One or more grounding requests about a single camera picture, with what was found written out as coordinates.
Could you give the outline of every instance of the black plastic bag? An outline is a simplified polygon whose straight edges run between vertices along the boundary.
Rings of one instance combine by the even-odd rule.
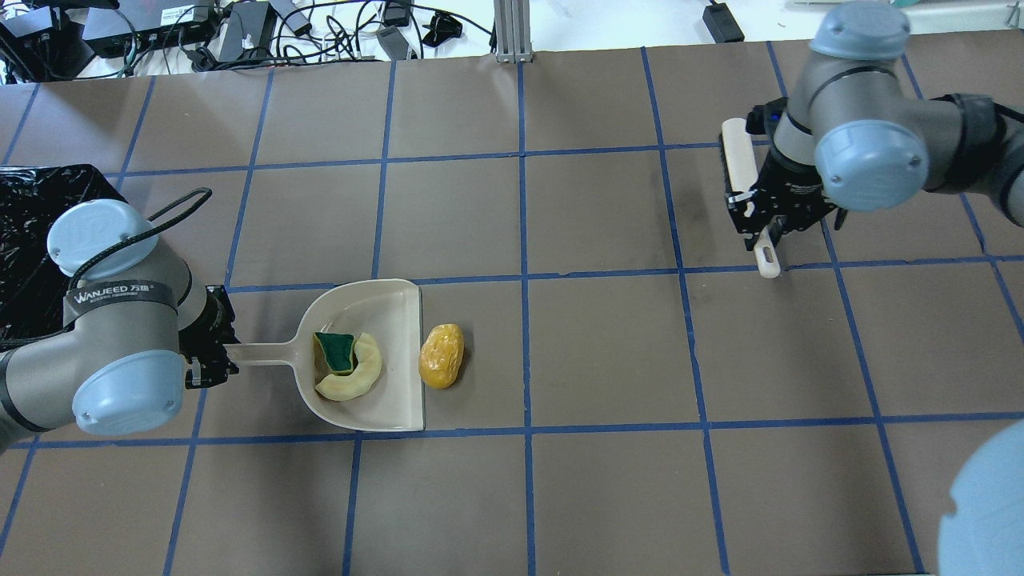
[[[89,164],[0,167],[0,339],[60,330],[68,277],[46,254],[46,235],[66,210],[99,198],[124,201]]]

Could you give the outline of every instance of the black strap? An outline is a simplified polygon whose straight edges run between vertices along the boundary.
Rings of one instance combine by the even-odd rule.
[[[1016,110],[1010,107],[1002,106],[999,102],[995,102],[995,112],[998,112],[999,114],[1006,116],[1011,120],[1016,120],[1017,122],[1024,124],[1024,114],[1021,114],[1020,112],[1017,112]]]
[[[23,428],[37,434],[50,431],[53,428],[44,428],[30,422],[28,418],[18,412],[17,407],[14,406],[14,401],[10,399],[10,390],[7,389],[7,364],[10,362],[10,357],[14,356],[14,352],[8,352],[3,358],[0,358],[0,404],[3,405],[3,409],[7,412],[7,415]]]
[[[961,112],[961,137],[943,189],[966,190],[992,167],[1006,135],[1006,122],[996,114],[992,98],[983,94],[946,94],[938,101],[952,102]]]
[[[821,93],[821,90],[827,88],[833,82],[837,82],[844,78],[848,78],[850,76],[853,76],[854,74],[860,74],[861,72],[881,72],[882,74],[888,74],[889,76],[896,78],[895,72],[889,70],[888,68],[882,68],[881,66],[858,66],[857,68],[844,70],[843,72],[840,72],[836,76],[833,76],[828,80],[822,82],[821,85],[818,86],[818,89],[814,90],[814,94],[812,94],[811,98],[807,100],[807,108],[810,109],[812,106],[814,106],[814,100],[818,97],[818,94]]]
[[[808,136],[812,135],[810,128],[808,128],[807,126],[804,126],[800,122],[797,122],[796,120],[794,120],[794,118],[792,116],[790,116],[788,113],[786,113],[785,116],[790,119],[790,124],[793,124],[794,128],[800,130],[801,132],[807,134]]]

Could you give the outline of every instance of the yellow potato toy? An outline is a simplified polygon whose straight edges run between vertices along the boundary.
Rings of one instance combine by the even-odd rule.
[[[466,339],[458,324],[435,326],[420,349],[420,377],[432,388],[446,388],[459,377]]]

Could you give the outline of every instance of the dustpan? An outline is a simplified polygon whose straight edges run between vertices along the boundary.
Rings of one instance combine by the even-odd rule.
[[[407,280],[368,280],[325,292],[306,310],[287,342],[228,344],[239,366],[288,365],[306,406],[324,420],[368,431],[422,430],[423,384],[419,375],[420,288]],[[366,395],[327,400],[313,386],[327,367],[313,355],[313,332],[376,338],[383,357],[380,378]]]

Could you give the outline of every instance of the green sponge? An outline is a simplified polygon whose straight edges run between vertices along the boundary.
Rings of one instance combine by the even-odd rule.
[[[314,349],[324,355],[324,361],[332,374],[347,376],[355,368],[352,345],[355,336],[351,334],[330,334],[313,332]]]

